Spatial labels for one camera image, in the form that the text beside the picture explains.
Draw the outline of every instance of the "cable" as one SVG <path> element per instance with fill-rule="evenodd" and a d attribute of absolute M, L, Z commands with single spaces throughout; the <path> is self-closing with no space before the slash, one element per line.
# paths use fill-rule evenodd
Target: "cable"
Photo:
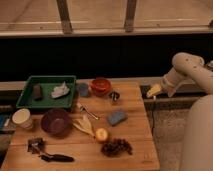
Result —
<path fill-rule="evenodd" d="M 154 100 L 154 104 L 153 104 L 153 107 L 152 107 L 152 112 L 151 112 L 151 116 L 152 116 L 152 128 L 151 128 L 151 131 L 152 131 L 152 135 L 154 135 L 154 128 L 155 128 L 155 116 L 154 116 L 154 111 L 156 109 L 156 96 L 153 96 L 153 100 Z"/>

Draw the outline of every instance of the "black wall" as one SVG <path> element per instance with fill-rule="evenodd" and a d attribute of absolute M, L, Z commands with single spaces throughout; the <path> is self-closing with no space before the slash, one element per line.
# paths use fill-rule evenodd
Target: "black wall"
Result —
<path fill-rule="evenodd" d="M 177 52 L 213 60 L 213 34 L 2 38 L 0 81 L 30 75 L 77 78 L 162 76 Z"/>

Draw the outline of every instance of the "white cup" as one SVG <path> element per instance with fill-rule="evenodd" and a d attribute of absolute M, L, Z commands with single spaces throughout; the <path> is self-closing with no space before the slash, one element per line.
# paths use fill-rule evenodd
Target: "white cup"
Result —
<path fill-rule="evenodd" d="M 24 129 L 30 130 L 33 128 L 33 120 L 29 109 L 17 110 L 12 116 L 12 121 Z"/>

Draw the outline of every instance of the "purple bowl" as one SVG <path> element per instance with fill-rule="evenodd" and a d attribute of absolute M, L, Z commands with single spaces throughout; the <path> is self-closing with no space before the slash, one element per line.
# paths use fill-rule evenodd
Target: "purple bowl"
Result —
<path fill-rule="evenodd" d="M 51 135 L 56 135 L 62 133 L 69 122 L 68 112 L 61 108 L 55 108 L 44 114 L 41 119 L 41 128 Z"/>

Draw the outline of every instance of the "black handle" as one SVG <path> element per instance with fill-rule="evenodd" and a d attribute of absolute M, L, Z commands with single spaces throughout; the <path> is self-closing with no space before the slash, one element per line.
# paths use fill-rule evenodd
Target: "black handle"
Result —
<path fill-rule="evenodd" d="M 61 155 L 61 154 L 53 154 L 51 155 L 51 160 L 61 161 L 61 162 L 73 162 L 74 158 L 70 156 Z"/>
<path fill-rule="evenodd" d="M 64 156 L 61 154 L 53 154 L 53 155 L 41 155 L 40 156 L 42 160 L 45 160 L 47 162 L 50 161 L 60 161 L 60 162 L 73 162 L 74 158 L 70 156 Z"/>

